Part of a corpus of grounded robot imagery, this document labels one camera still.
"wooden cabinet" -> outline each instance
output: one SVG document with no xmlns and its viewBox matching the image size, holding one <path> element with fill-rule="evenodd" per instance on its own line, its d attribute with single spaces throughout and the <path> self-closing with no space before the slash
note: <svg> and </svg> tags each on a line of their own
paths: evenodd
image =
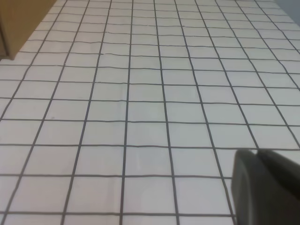
<svg viewBox="0 0 300 225">
<path fill-rule="evenodd" d="M 14 59 L 56 0 L 0 0 L 0 59 Z"/>
</svg>

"black plastic object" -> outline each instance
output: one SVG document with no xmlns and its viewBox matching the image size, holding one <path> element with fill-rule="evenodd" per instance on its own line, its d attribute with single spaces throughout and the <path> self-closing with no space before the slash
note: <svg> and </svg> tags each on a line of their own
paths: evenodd
<svg viewBox="0 0 300 225">
<path fill-rule="evenodd" d="M 238 150 L 232 196 L 238 225 L 300 225 L 300 165 L 270 150 Z"/>
</svg>

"white grid mat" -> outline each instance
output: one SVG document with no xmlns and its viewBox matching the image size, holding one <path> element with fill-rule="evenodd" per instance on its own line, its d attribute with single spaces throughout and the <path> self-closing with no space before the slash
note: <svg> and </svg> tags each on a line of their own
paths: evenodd
<svg viewBox="0 0 300 225">
<path fill-rule="evenodd" d="M 1 225 L 233 225 L 236 149 L 300 163 L 300 28 L 272 1 L 58 0 L 0 61 Z"/>
</svg>

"black object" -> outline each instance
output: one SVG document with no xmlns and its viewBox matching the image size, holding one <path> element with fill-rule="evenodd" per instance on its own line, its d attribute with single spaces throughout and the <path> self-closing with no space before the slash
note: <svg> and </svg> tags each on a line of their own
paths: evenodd
<svg viewBox="0 0 300 225">
<path fill-rule="evenodd" d="M 300 165 L 270 150 L 238 150 L 232 196 L 238 225 L 300 225 Z"/>
</svg>

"grid mat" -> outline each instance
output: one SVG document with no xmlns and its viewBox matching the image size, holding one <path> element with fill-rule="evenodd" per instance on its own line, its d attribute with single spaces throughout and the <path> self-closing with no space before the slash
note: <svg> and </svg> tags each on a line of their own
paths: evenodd
<svg viewBox="0 0 300 225">
<path fill-rule="evenodd" d="M 237 149 L 300 163 L 299 50 L 273 1 L 58 0 L 0 61 L 1 225 L 235 225 Z"/>
</svg>

